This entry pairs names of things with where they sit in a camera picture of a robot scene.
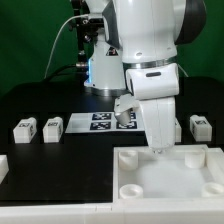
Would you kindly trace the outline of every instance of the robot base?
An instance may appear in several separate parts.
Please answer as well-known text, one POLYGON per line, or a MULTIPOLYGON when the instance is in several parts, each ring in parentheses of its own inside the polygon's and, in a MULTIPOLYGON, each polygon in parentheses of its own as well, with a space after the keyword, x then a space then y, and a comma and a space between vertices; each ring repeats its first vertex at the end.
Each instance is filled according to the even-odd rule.
POLYGON ((126 89, 96 89, 94 87, 84 87, 85 92, 92 93, 97 96, 121 96, 127 94, 126 89))

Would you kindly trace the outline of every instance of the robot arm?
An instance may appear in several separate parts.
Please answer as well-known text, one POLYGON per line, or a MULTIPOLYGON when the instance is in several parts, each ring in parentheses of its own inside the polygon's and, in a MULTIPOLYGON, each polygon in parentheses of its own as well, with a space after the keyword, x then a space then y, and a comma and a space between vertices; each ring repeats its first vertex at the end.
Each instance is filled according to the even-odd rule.
POLYGON ((202 0, 113 0, 103 13, 105 26, 108 25, 107 40, 112 44, 119 42, 123 49, 126 86, 131 93, 116 100, 115 114, 125 124, 130 121, 130 108, 139 107, 148 145, 158 153, 175 143, 174 96, 179 93, 175 43, 191 42, 202 30, 205 22, 202 3, 202 0), (115 12, 113 22, 107 17, 111 9, 115 12), (195 30, 186 30, 189 18, 197 17, 198 12, 203 21, 195 30), (111 38, 114 31, 109 27, 114 22, 118 31, 115 41, 116 35, 111 38))

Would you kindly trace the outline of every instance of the black table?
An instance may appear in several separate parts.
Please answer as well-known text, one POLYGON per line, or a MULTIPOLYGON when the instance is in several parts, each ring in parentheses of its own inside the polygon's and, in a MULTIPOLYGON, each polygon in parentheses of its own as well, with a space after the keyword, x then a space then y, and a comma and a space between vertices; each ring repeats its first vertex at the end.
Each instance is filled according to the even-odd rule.
MULTIPOLYGON (((224 88, 211 78, 180 79, 176 97, 182 126, 181 144, 196 143, 189 131, 193 114, 213 126, 209 147, 224 148, 224 88)), ((28 83, 0 101, 0 154, 9 173, 0 185, 0 206, 112 202, 113 148, 146 145, 144 132, 64 134, 58 144, 44 144, 42 129, 60 116, 67 126, 71 113, 112 112, 113 97, 84 93, 79 82, 28 83), (38 132, 31 144, 15 144, 13 129, 35 117, 38 132)))

